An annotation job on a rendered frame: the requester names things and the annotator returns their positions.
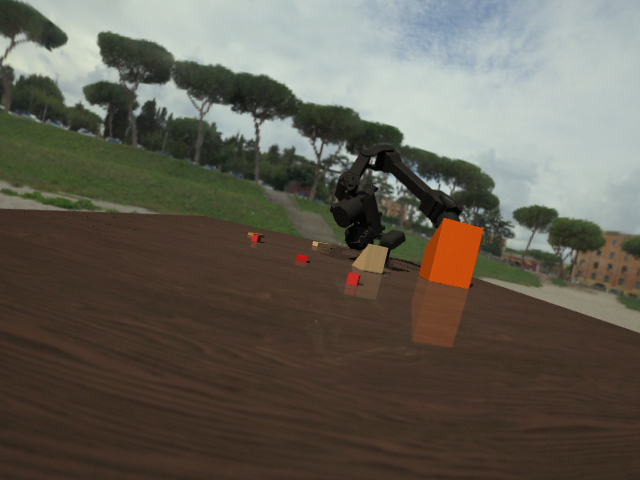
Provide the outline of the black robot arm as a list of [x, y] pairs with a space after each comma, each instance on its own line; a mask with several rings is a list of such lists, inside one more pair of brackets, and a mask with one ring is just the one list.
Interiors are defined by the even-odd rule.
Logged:
[[[374, 155], [377, 155], [375, 164], [369, 164]], [[365, 187], [356, 193], [359, 180], [368, 168], [395, 176], [405, 188], [420, 199], [420, 211], [430, 219], [435, 228], [440, 226], [444, 218], [461, 222], [458, 216], [463, 211], [463, 206], [460, 203], [444, 191], [430, 188], [402, 163], [400, 154], [392, 146], [377, 144], [369, 150], [360, 151], [349, 171], [345, 171], [339, 177], [335, 191], [335, 197], [339, 202], [332, 204], [330, 208], [338, 226], [347, 228], [354, 223], [354, 228], [345, 238], [350, 249], [362, 251], [375, 238], [370, 224], [363, 223], [362, 226], [356, 222], [362, 216], [378, 210], [374, 194], [379, 190], [378, 187], [365, 184]]]

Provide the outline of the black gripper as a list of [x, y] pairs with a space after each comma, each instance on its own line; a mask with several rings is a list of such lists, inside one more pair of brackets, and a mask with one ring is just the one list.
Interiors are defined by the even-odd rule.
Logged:
[[[385, 229], [385, 226], [381, 225], [380, 216], [382, 216], [382, 212], [377, 210], [375, 213], [372, 213], [370, 215], [362, 216], [356, 222], [360, 222], [358, 224], [362, 225], [362, 226], [364, 226], [363, 223], [370, 224], [370, 226], [373, 229], [374, 234], [375, 234], [375, 238], [374, 239], [378, 239], [379, 243], [380, 243], [377, 246], [388, 248], [388, 252], [387, 252], [387, 256], [386, 256], [386, 260], [385, 260], [385, 264], [386, 264], [387, 261], [388, 261], [388, 258], [389, 258], [390, 251], [394, 250], [395, 248], [400, 246], [400, 244], [402, 244], [406, 240], [405, 240], [404, 233], [401, 232], [401, 231], [391, 230], [391, 231], [389, 231], [387, 233], [382, 233], [382, 231]], [[354, 228], [354, 225], [348, 227], [345, 230], [345, 237], [347, 237], [347, 235], [350, 233], [350, 231], [353, 228]], [[373, 239], [373, 241], [371, 243], [373, 245], [374, 245], [374, 239]]]

